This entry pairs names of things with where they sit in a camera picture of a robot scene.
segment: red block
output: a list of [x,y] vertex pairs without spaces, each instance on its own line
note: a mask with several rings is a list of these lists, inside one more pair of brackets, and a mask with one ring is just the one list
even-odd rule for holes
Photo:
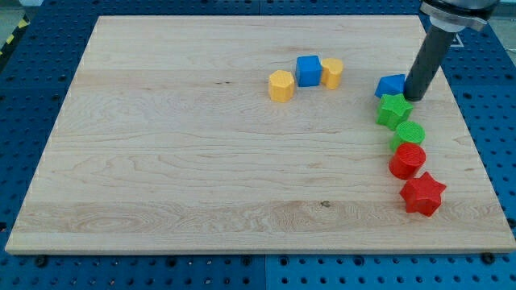
[[427,154],[418,145],[403,143],[389,161],[389,170],[399,179],[408,180],[416,175],[427,160]]
[[406,212],[418,212],[430,217],[441,206],[444,189],[446,185],[435,181],[428,172],[408,180],[400,192],[406,202]]

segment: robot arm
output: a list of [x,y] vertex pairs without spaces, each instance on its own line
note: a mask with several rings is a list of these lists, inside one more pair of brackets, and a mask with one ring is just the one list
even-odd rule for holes
[[404,95],[420,101],[457,32],[466,27],[481,31],[499,0],[423,0],[420,10],[432,23],[412,69],[406,78]]

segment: yellow hexagon block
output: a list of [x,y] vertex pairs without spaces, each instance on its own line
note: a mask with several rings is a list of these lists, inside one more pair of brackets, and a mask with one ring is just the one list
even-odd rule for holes
[[268,95],[275,102],[288,102],[293,97],[294,88],[291,72],[277,70],[268,76]]
[[327,58],[321,60],[322,74],[321,83],[328,89],[337,89],[340,85],[344,64],[339,59]]

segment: red star block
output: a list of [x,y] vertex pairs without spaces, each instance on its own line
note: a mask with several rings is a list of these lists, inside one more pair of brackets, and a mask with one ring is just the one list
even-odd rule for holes
[[441,206],[441,193],[446,188],[425,172],[405,183],[400,194],[406,202],[407,213],[422,213],[430,217]]

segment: wooden cutting board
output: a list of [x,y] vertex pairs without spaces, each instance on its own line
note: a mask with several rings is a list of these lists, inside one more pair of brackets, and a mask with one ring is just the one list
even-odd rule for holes
[[[411,120],[447,185],[405,212],[375,123],[415,16],[100,17],[10,235],[15,255],[504,252],[514,237],[439,70]],[[298,56],[343,83],[270,101]]]

